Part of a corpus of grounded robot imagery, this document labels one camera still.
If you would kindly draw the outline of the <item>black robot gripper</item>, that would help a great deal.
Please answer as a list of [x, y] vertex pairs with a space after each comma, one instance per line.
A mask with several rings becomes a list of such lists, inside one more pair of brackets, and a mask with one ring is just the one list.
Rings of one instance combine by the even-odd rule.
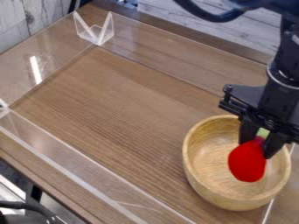
[[299, 144], [299, 105], [288, 118], [276, 115], [280, 110], [260, 108], [259, 101], [264, 87], [243, 85], [225, 85], [224, 96], [219, 101], [219, 107], [237, 116], [240, 120], [237, 142], [240, 144], [255, 139], [257, 130], [264, 128], [269, 134], [263, 143], [264, 158], [269, 159], [283, 148], [284, 144]]

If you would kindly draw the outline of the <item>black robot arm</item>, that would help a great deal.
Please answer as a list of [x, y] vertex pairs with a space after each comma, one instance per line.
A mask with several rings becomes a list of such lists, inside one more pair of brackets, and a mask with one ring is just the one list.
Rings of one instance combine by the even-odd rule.
[[219, 107], [240, 120], [237, 141], [243, 144], [269, 131], [261, 144], [264, 158], [271, 158], [285, 144], [299, 144], [299, 0], [225, 0], [231, 7], [220, 14], [200, 8], [192, 0], [173, 0], [195, 17], [225, 23], [247, 11], [263, 8], [281, 16], [280, 44], [265, 67], [261, 87], [228, 84]]

